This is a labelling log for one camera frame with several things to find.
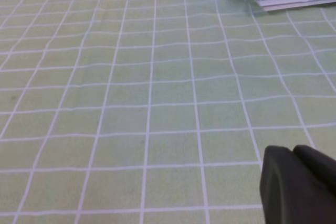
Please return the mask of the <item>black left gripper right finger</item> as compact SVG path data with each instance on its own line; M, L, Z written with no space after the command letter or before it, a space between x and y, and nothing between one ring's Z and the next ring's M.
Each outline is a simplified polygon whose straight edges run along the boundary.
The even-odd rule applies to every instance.
M295 146L293 152L315 178L325 184L335 195L335 160L306 145Z

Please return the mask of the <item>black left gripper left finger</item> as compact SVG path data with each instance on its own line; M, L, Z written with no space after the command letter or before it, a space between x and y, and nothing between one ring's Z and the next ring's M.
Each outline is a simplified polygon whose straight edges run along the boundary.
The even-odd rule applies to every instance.
M286 147L265 148L259 191L265 223L335 223L335 195Z

